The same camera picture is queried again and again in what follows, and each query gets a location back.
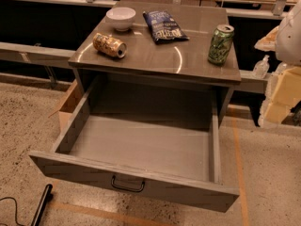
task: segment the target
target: blue snack bag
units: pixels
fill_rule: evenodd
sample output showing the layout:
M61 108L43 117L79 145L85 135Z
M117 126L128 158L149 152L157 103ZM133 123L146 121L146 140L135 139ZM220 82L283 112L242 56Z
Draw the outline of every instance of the blue snack bag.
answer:
M143 17L155 43L189 39L167 11L144 11Z

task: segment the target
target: drawer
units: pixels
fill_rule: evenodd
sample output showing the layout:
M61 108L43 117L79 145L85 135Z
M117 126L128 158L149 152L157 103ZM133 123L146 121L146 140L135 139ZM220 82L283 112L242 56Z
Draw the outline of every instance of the drawer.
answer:
M226 212L239 195L220 185L214 89L124 78L97 76L32 160L48 177Z

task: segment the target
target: drawer handle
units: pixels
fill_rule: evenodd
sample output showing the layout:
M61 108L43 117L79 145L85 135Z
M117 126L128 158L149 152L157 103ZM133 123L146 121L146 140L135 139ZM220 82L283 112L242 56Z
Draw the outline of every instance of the drawer handle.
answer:
M126 186L116 185L115 184L115 178L116 178L116 176L113 176L112 180L111 180L111 185L112 185L113 188L124 190L124 191L129 191L129 192L142 192L143 189L144 189L145 182L141 183L141 187L139 189L135 189L135 188L129 188L129 187L126 187Z

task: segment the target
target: brown tabletop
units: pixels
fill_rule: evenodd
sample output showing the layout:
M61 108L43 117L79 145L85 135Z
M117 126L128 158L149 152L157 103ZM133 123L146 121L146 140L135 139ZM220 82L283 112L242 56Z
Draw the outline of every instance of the brown tabletop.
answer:
M223 86L240 83L241 76L233 46L223 67L207 61L216 26L228 22L223 8L135 2L118 2L117 6L133 8L136 11L132 29L118 32L103 19L71 57L71 66L112 73L161 75ZM167 10L190 40L155 44L142 16L143 11L151 10ZM119 59L97 52L92 45L93 36L97 32L124 41L128 47L126 56Z

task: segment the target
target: green can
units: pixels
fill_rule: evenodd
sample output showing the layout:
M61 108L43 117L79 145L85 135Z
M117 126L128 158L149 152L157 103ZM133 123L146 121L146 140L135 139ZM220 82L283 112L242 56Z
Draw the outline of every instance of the green can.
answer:
M218 25L211 40L208 61L215 65L224 65L233 44L233 37L234 27L228 24Z

